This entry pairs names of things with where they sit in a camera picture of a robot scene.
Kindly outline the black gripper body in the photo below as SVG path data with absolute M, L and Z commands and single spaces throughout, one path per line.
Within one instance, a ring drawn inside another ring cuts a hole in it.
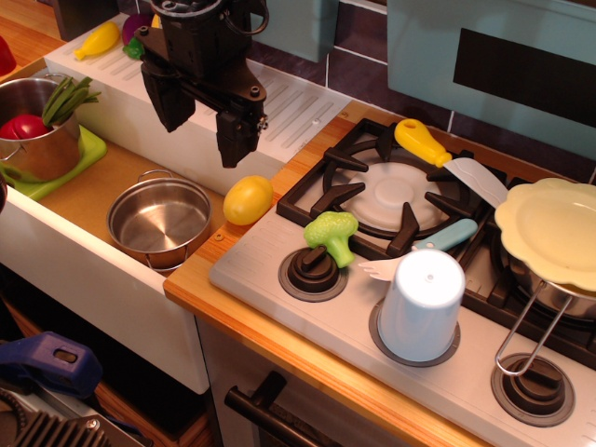
M 265 1 L 153 1 L 151 7 L 160 26 L 135 32 L 142 62 L 171 71 L 187 96 L 217 112 L 264 109 L 264 87 L 246 57 L 269 21 Z

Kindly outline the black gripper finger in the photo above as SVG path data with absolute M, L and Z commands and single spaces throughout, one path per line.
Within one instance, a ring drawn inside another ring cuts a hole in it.
M 224 168 L 233 169 L 258 146 L 260 135 L 267 128 L 263 108 L 235 111 L 222 110 L 216 115 L 216 137 Z
M 142 78 L 157 116 L 167 132 L 176 130 L 195 113 L 195 100 L 184 93 L 177 76 L 171 71 L 144 61 Z

